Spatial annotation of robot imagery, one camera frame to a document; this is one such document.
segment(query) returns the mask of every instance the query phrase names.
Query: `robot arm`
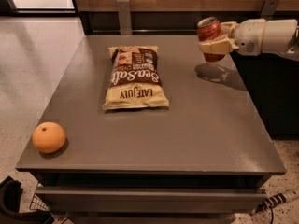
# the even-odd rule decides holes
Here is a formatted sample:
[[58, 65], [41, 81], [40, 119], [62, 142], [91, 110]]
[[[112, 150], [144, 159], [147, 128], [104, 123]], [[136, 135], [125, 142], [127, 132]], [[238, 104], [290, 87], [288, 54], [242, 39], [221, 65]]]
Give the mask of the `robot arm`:
[[200, 50], [211, 54], [257, 56], [272, 53], [299, 61], [297, 20], [266, 21], [265, 19], [221, 23], [221, 35], [199, 43]]

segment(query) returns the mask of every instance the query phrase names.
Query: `bag of chips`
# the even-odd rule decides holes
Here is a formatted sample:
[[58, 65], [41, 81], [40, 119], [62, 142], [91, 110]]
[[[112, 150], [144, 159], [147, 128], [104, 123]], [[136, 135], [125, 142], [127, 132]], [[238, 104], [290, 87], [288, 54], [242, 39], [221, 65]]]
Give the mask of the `bag of chips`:
[[157, 72], [158, 47], [109, 48], [113, 63], [104, 110], [169, 107]]

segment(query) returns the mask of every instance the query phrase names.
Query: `can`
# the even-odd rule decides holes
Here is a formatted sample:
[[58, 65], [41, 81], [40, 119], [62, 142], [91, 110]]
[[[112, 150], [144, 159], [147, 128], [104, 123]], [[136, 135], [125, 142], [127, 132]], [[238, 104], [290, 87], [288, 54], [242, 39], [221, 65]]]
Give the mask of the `can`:
[[[197, 23], [197, 36], [199, 41], [213, 40], [221, 35], [221, 24], [215, 17], [202, 19]], [[225, 55], [204, 53], [205, 60], [214, 63], [221, 60]]]

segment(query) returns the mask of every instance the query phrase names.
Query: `orange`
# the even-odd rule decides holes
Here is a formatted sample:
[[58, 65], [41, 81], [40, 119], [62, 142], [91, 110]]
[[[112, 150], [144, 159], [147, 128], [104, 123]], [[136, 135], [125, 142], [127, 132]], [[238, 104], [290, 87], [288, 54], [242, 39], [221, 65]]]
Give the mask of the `orange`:
[[42, 153], [52, 153], [60, 149], [66, 140], [62, 126], [54, 122], [39, 124], [31, 137], [33, 145]]

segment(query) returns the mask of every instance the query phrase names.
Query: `speckled floor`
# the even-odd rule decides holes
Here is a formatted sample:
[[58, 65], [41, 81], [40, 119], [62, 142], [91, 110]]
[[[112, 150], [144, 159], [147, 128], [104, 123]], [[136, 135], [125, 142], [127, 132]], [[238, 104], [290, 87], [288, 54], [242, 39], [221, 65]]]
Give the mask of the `speckled floor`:
[[[28, 211], [36, 181], [15, 165], [83, 36], [79, 18], [0, 17], [0, 181], [9, 175], [22, 182], [21, 211]], [[299, 187], [299, 140], [274, 140], [274, 146], [287, 173], [263, 186], [268, 196]], [[270, 221], [265, 211], [236, 214], [233, 223]], [[276, 207], [273, 223], [299, 224], [299, 200]]]

